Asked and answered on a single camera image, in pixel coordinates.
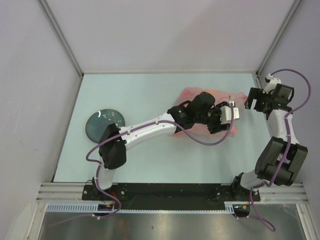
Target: black mounting base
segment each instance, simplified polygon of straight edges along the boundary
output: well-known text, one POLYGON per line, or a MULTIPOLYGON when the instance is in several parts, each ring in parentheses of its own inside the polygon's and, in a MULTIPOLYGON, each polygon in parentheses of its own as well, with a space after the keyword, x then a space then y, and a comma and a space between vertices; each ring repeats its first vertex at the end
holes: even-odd
MULTIPOLYGON (((224 202, 237 201, 231 186, 219 183, 116 183, 106 190, 114 193, 124 210, 210 211, 225 210, 224 202)), ((241 199, 249 200, 242 193, 241 199)), ((253 196, 260 201, 259 195, 253 196)), ((85 185, 84 201, 110 201, 95 185, 85 185)))

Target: crumpled pink fabric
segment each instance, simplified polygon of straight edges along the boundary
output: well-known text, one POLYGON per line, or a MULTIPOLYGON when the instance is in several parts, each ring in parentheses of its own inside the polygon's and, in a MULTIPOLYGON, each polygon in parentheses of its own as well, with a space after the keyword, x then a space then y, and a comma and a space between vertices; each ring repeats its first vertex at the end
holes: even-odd
MULTIPOLYGON (((248 96, 246 96, 243 92, 239 93, 230 93, 227 91, 221 91, 216 89, 203 89, 200 87, 186 87, 181 95, 178 97, 178 99, 175 101, 175 106, 179 105, 185 101, 192 101, 195 96, 199 95, 202 92, 208 92, 215 98, 215 104, 219 104, 221 102, 228 102, 228 101, 234 101, 235 106, 237 108, 244 108, 245 107, 245 101, 247 100, 248 96)), ((229 137, 234 137, 238 129, 236 127, 236 122, 234 122, 231 132, 229 134, 229 137)), ((226 134, 226 131, 221 131, 215 134, 210 134, 208 127, 203 124, 196 123, 191 129, 187 130, 188 132, 192 134, 199 134, 199 135, 206 135, 206 136, 214 136, 214 137, 223 137, 226 134)), ((175 133, 174 136, 182 136, 184 135, 183 131, 180 131, 178 133, 175 133)))

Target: white wall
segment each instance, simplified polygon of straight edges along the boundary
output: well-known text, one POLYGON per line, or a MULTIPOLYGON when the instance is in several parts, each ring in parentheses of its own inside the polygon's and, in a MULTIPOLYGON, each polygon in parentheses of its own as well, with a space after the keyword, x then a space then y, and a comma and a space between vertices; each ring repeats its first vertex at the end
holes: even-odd
POLYGON ((47 0, 84 73, 254 72, 293 0, 47 0))
POLYGON ((0 2, 0 239, 49 181, 80 84, 36 0, 0 2))
MULTIPOLYGON (((274 55, 270 59, 267 73, 282 68, 302 72, 311 83, 310 102, 294 113, 293 127, 301 145, 308 147, 308 156, 300 172, 307 196, 318 223, 320 223, 320 160, 319 160, 319 103, 320 103, 320 1, 307 0, 302 3, 293 22, 288 27, 274 55)), ((300 105, 307 97, 305 81, 294 73, 281 72, 276 75, 283 84, 293 86, 295 94, 292 107, 300 105)))

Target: black disc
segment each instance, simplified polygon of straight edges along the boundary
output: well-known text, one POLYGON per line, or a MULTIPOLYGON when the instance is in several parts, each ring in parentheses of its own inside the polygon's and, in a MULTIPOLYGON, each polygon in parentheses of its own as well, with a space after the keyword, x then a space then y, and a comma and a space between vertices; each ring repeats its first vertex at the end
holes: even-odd
POLYGON ((103 109, 95 112, 86 122, 85 133, 88 138, 99 143, 106 127, 110 124, 116 124, 117 127, 125 126, 125 119, 122 114, 113 109, 103 109))

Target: white table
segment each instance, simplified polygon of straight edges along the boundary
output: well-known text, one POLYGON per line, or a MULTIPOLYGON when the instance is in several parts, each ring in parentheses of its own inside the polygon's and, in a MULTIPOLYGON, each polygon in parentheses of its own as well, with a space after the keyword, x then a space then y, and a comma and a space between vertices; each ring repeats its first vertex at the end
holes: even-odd
MULTIPOLYGON (((85 133, 88 118, 98 110, 115 109, 126 125, 150 120, 171 108, 185 87, 249 93, 251 74, 89 74, 82 81, 71 117, 55 182, 86 182, 97 165, 87 162, 95 146, 85 133)), ((234 176, 254 169, 270 139, 264 114, 240 109, 237 135, 217 146, 200 145, 186 136, 160 136, 127 152, 115 183, 230 183, 234 176)), ((215 142, 216 137, 201 137, 215 142)), ((98 151, 91 155, 98 159, 98 151)))

